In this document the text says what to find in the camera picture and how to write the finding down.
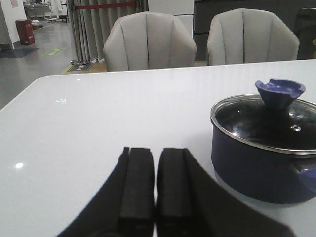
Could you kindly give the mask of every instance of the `pot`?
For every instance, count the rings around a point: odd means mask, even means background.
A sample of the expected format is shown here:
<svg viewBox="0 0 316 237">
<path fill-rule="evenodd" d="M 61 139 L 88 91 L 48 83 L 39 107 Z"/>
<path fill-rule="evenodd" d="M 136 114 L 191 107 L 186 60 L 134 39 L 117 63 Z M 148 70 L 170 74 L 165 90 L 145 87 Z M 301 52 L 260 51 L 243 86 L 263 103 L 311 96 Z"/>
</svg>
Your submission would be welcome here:
<svg viewBox="0 0 316 237">
<path fill-rule="evenodd" d="M 316 105 L 296 99 L 305 91 L 296 82 L 256 86 L 262 98 L 238 95 L 212 107 L 214 169 L 229 186 L 261 201 L 310 200 L 316 196 Z"/>
</svg>

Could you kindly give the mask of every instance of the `white chair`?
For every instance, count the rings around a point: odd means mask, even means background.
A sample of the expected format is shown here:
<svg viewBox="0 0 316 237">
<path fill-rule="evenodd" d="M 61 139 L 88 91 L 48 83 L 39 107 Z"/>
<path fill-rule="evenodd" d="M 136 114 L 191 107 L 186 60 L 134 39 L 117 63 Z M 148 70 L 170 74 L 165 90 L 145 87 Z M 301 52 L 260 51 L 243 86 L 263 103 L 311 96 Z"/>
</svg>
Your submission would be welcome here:
<svg viewBox="0 0 316 237">
<path fill-rule="evenodd" d="M 190 67 L 196 45 L 176 16 L 140 12 L 115 22 L 104 54 L 108 71 Z"/>
<path fill-rule="evenodd" d="M 299 40 L 268 11 L 235 9 L 216 15 L 207 42 L 207 64 L 296 60 Z"/>
</svg>

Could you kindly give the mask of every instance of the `gray curtain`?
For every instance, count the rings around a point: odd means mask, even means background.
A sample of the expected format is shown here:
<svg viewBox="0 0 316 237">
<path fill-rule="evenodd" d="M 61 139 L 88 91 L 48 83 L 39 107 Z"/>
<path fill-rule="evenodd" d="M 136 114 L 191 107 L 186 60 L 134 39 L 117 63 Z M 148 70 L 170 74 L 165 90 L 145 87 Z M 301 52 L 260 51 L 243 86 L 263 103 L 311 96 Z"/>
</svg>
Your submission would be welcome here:
<svg viewBox="0 0 316 237">
<path fill-rule="evenodd" d="M 115 21 L 139 11 L 137 6 L 75 10 L 74 6 L 125 3 L 133 0 L 68 0 L 76 57 L 84 61 L 104 58 L 103 46 Z"/>
</svg>

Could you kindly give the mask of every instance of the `lid knob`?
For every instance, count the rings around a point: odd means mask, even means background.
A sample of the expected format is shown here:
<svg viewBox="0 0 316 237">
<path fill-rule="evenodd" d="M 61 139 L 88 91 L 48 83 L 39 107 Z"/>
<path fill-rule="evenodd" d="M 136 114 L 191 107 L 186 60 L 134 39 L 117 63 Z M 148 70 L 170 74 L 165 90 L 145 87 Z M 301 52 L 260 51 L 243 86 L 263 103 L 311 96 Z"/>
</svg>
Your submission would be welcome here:
<svg viewBox="0 0 316 237">
<path fill-rule="evenodd" d="M 267 84 L 258 80 L 256 87 L 265 105 L 274 110 L 286 109 L 306 91 L 304 85 L 285 79 L 270 79 Z"/>
</svg>

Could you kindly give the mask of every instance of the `green floor sign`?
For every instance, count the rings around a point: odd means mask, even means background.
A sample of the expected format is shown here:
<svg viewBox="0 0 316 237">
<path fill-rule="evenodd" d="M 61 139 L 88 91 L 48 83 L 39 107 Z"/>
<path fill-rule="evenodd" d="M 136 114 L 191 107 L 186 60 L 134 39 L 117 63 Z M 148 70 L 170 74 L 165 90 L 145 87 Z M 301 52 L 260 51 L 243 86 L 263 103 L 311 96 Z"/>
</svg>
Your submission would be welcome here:
<svg viewBox="0 0 316 237">
<path fill-rule="evenodd" d="M 44 54 L 43 57 L 57 55 L 57 54 L 61 53 L 62 51 L 64 51 L 65 49 L 66 48 L 54 48 L 54 49 L 48 51 L 46 54 Z"/>
</svg>

